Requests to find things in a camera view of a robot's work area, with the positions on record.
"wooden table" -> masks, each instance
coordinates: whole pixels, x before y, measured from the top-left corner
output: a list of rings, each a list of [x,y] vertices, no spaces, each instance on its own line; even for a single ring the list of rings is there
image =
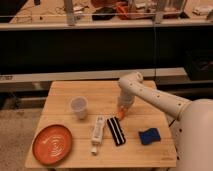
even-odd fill
[[[153,81],[145,81],[155,88]],[[108,126],[104,129],[104,139],[99,154],[93,156],[91,134],[97,115],[106,118],[116,113],[117,97],[120,88],[117,81],[56,81],[53,82],[47,97],[38,132],[51,124],[66,126],[74,137],[72,152],[54,168],[143,168],[175,167],[176,150],[164,113],[150,104],[136,98],[128,115],[120,122],[126,144],[116,147]],[[88,99],[88,115],[85,120],[77,120],[69,109],[69,102],[75,96]],[[138,131],[151,127],[158,128],[162,140],[151,145],[141,144]],[[30,147],[25,166],[43,168],[32,154]]]

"white cup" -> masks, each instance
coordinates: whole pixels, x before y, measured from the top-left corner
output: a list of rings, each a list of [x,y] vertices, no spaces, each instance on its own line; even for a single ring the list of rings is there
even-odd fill
[[[70,107],[78,119],[84,119],[87,115],[87,99],[83,96],[74,97]]]

